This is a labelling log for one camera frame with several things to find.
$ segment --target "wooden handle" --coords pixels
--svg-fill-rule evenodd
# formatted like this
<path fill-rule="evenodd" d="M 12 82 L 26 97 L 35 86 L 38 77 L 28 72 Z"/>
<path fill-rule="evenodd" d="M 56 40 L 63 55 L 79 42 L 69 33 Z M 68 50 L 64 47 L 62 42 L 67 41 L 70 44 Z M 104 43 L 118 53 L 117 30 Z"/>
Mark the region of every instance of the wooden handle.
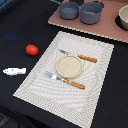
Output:
<path fill-rule="evenodd" d="M 87 56 L 78 55 L 78 57 L 79 57 L 80 59 L 84 59 L 84 60 L 92 61 L 92 62 L 94 62 L 94 63 L 97 62 L 97 59 L 90 58 L 90 57 L 87 57 Z"/>
<path fill-rule="evenodd" d="M 64 82 L 64 83 L 67 83 L 67 84 L 70 84 L 70 85 L 72 85 L 72 86 L 75 86 L 75 87 L 77 87 L 77 88 L 80 88 L 80 89 L 85 89 L 85 86 L 84 86 L 84 85 L 79 84 L 79 83 L 76 83 L 76 82 L 73 82 L 73 81 L 70 81 L 70 80 L 68 80 L 68 79 L 64 79 L 63 82 Z"/>

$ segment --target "red tomato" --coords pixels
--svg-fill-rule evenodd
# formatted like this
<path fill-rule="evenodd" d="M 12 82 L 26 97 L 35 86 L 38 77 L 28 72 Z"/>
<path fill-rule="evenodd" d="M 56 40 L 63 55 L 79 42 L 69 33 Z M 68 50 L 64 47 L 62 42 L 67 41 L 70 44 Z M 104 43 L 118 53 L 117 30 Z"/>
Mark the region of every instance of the red tomato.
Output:
<path fill-rule="evenodd" d="M 32 56 L 35 56 L 38 54 L 38 48 L 34 45 L 28 45 L 26 47 L 26 53 Z"/>

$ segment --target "round plate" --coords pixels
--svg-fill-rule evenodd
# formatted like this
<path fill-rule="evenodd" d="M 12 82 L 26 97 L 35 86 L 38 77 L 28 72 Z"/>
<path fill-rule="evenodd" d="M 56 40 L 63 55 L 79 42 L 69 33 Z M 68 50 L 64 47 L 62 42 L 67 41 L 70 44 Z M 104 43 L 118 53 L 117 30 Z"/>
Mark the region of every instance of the round plate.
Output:
<path fill-rule="evenodd" d="M 78 57 L 67 55 L 57 61 L 56 71 L 64 78 L 74 78 L 82 73 L 83 63 Z"/>

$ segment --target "napkin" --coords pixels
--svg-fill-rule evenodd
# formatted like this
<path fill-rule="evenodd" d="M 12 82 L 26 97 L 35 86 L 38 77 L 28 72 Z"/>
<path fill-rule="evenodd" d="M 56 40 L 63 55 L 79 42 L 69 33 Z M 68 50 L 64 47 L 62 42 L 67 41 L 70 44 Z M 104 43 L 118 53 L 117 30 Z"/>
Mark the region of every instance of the napkin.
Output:
<path fill-rule="evenodd" d="M 60 31 L 14 96 L 89 128 L 113 48 L 112 44 Z M 97 59 L 97 63 L 82 60 L 83 72 L 72 79 L 85 85 L 84 90 L 45 76 L 46 71 L 58 75 L 55 65 L 64 56 L 58 49 Z"/>

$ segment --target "white fish figurine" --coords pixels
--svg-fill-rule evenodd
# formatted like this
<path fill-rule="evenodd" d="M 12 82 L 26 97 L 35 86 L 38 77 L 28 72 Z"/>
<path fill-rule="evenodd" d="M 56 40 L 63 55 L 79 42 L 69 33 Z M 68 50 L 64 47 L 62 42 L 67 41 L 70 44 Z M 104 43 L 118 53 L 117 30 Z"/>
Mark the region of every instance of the white fish figurine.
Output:
<path fill-rule="evenodd" d="M 10 76 L 17 75 L 17 74 L 25 74 L 26 73 L 26 68 L 22 68 L 22 69 L 7 68 L 7 69 L 3 70 L 3 73 L 6 74 L 6 75 L 10 75 Z"/>

